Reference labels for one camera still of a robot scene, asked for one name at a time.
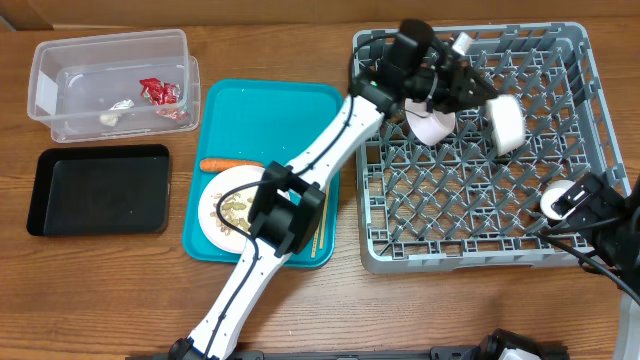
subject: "black tray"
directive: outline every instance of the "black tray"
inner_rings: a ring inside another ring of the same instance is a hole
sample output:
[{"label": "black tray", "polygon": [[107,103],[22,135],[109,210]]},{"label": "black tray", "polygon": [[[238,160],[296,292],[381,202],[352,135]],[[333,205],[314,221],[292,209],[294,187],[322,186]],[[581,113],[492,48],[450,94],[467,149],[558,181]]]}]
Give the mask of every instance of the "black tray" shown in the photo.
[{"label": "black tray", "polygon": [[49,149],[38,159],[27,231],[35,236],[162,232],[170,176],[163,145]]}]

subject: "red candy wrapper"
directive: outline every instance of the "red candy wrapper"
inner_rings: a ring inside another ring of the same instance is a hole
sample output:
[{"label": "red candy wrapper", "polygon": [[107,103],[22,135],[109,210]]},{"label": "red candy wrapper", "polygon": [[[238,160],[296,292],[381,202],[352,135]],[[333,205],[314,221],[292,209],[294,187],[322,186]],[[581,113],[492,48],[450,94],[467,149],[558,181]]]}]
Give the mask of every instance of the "red candy wrapper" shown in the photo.
[{"label": "red candy wrapper", "polygon": [[[140,96],[149,99],[153,105],[175,104],[180,97],[180,87],[178,85],[163,83],[156,78],[140,80],[142,92]],[[160,109],[156,114],[176,121],[182,121],[189,117],[189,112],[185,108]]]}]

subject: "wooden table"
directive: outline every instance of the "wooden table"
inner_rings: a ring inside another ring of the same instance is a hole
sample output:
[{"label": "wooden table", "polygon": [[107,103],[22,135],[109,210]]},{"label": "wooden table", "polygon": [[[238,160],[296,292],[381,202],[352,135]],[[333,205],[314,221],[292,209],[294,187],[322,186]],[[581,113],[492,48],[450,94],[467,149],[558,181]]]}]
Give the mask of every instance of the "wooden table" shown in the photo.
[{"label": "wooden table", "polygon": [[[632,182],[640,171],[640,19],[574,19],[589,32]],[[496,20],[494,23],[508,22]],[[470,24],[440,21],[434,25]],[[357,30],[396,24],[185,28],[203,92],[223,78],[329,83],[343,92]],[[232,266],[198,262],[181,234],[198,131],[89,145],[162,143],[173,156],[162,235],[45,239],[25,230],[40,153],[57,147],[26,114],[35,47],[101,31],[0,34],[0,357],[121,359],[166,351],[202,319]],[[493,268],[375,276],[360,263],[355,164],[343,168],[335,254],[281,270],[240,346],[265,352],[427,349],[477,344],[497,327],[562,341],[575,359],[610,359],[621,293],[578,268]]]}]

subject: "wood grain surface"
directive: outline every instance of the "wood grain surface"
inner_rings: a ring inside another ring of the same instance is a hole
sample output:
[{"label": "wood grain surface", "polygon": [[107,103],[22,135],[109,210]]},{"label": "wood grain surface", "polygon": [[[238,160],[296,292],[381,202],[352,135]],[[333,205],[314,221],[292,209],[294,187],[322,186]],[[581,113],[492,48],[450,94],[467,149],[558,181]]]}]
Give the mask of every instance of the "wood grain surface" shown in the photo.
[{"label": "wood grain surface", "polygon": [[247,24],[327,24],[400,21],[425,14],[429,19],[530,18],[549,16],[638,16],[633,0],[29,0],[31,11],[55,28],[85,26],[181,26]]},{"label": "wood grain surface", "polygon": [[[586,26],[632,182],[640,171],[640,18]],[[434,25],[463,24],[438,21]],[[351,38],[391,23],[187,27],[203,95],[223,78],[322,82],[344,92]],[[58,147],[26,115],[41,41],[109,31],[0,34],[0,358],[122,359],[166,351],[206,314],[232,266],[185,254],[181,233],[199,131],[86,145],[162,143],[173,157],[162,235],[36,238],[25,230],[40,153]],[[265,352],[427,349],[477,344],[502,327],[562,341],[574,359],[610,359],[621,293],[578,268],[492,268],[375,276],[357,237],[355,162],[342,172],[335,254],[324,267],[276,274],[240,336]]]},{"label": "wood grain surface", "polygon": [[52,30],[51,23],[45,21],[34,9],[31,1],[0,0],[0,16],[16,30]]}]

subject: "carrot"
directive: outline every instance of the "carrot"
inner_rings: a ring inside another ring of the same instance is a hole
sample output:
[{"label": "carrot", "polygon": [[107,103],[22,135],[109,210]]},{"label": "carrot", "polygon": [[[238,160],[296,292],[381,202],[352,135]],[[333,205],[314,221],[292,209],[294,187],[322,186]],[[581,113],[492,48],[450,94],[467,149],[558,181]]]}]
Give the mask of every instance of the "carrot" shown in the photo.
[{"label": "carrot", "polygon": [[256,161],[212,158],[200,161],[200,170],[204,172],[223,172],[240,165],[264,167],[264,165]]}]

